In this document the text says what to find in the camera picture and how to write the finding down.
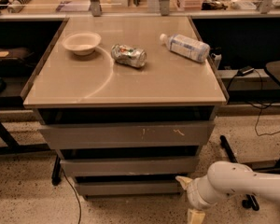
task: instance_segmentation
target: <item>clear plastic bottle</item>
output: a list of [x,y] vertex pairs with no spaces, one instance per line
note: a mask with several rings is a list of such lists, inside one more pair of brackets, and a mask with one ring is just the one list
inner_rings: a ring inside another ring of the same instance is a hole
[[194,40],[184,35],[162,34],[160,36],[162,44],[166,44],[168,50],[188,57],[195,62],[204,63],[209,54],[210,47],[204,42]]

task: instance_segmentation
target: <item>can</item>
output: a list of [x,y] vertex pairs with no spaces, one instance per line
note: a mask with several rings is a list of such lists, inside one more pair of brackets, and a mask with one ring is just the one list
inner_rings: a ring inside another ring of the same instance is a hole
[[147,59],[147,54],[143,49],[121,44],[116,44],[112,47],[111,56],[117,63],[127,64],[134,68],[143,67]]

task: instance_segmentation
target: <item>bottle cap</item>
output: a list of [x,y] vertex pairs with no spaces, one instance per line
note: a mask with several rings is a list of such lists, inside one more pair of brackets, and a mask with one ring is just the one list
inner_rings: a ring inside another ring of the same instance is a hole
[[160,42],[162,42],[162,44],[166,43],[168,36],[166,34],[161,34],[160,35]]

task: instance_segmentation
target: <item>floor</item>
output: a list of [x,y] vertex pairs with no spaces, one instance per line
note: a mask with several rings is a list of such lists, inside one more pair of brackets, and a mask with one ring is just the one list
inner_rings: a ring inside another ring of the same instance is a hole
[[[257,136],[255,125],[259,110],[245,105],[219,110],[216,128],[200,154],[200,163],[193,178],[205,175],[214,161],[226,160],[220,148],[223,134],[239,162],[265,161],[280,157],[280,133]],[[32,113],[0,113],[0,120],[22,145],[43,142],[37,132],[38,123]],[[257,125],[259,134],[280,130],[280,105],[262,111]],[[62,176],[58,186],[51,184],[55,161],[53,151],[0,156],[0,224],[74,224],[79,220],[77,197]],[[203,224],[280,224],[280,206],[257,198],[258,212],[241,206],[245,196],[236,196],[206,211]],[[185,195],[130,197],[78,197],[81,205],[80,223],[164,224],[187,223],[188,203]]]

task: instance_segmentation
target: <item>bowl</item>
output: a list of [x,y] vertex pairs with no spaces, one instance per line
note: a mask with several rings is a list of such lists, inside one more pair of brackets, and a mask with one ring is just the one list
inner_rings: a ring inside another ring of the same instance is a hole
[[65,37],[63,47],[78,56],[86,56],[95,51],[101,39],[100,35],[92,32],[73,33]]

